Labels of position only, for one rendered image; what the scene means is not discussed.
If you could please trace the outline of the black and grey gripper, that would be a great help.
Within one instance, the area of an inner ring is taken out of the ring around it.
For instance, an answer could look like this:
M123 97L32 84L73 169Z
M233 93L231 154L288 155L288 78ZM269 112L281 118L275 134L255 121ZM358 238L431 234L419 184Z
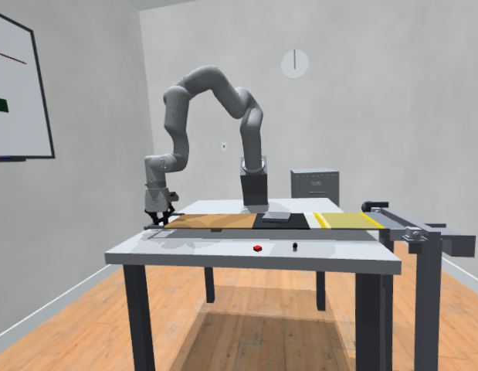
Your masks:
M170 201L169 201L170 200ZM168 208L170 211L168 212ZM146 189L145 212L153 219L158 220L157 213L163 213L163 226L168 224L168 217L175 211L171 204L171 196L168 187Z

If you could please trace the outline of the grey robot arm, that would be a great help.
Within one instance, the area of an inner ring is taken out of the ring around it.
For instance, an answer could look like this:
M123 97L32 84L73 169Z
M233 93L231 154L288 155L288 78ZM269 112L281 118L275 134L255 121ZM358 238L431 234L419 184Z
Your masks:
M219 68L202 66L164 92L163 100L166 105L164 128L172 138L174 151L173 154L145 157L147 176L145 185L149 189L165 187L165 173L185 169L189 154L186 133L189 98L191 100L207 90L212 90L216 99L233 118L242 118L239 130L245 159L242 163L243 169L249 173L263 170L265 163L261 152L260 127L263 120L261 107L247 89L243 87L234 89Z

